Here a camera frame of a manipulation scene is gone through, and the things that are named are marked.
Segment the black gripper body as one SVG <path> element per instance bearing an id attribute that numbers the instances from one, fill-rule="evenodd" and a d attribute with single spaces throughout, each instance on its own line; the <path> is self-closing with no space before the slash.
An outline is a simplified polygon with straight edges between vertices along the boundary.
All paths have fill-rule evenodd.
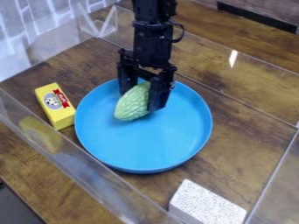
<path id="1" fill-rule="evenodd" d="M 174 39 L 174 25 L 166 23 L 147 23 L 135 21 L 134 49 L 121 49 L 118 64 L 133 66 L 138 78 L 147 81 L 155 76 L 174 77 L 177 67 L 171 64 Z"/>

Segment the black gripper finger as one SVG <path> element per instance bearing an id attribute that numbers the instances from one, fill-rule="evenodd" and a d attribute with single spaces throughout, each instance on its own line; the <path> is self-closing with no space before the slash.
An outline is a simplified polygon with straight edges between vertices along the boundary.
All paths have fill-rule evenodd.
<path id="1" fill-rule="evenodd" d="M 118 64 L 119 92 L 123 95 L 138 83 L 137 69 L 133 66 Z"/>
<path id="2" fill-rule="evenodd" d="M 154 112 L 166 107 L 171 91 L 174 89 L 174 78 L 155 76 L 150 81 L 147 110 Z"/>

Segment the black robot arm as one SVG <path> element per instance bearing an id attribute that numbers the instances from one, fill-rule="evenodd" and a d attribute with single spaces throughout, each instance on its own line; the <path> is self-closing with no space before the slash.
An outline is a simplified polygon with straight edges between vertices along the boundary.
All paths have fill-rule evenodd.
<path id="1" fill-rule="evenodd" d="M 174 88 L 178 67 L 170 63 L 174 39 L 175 0 L 133 0 L 135 20 L 134 50 L 119 50 L 117 64 L 119 92 L 123 95 L 142 78 L 150 82 L 146 109 L 154 112 L 166 106 Z"/>

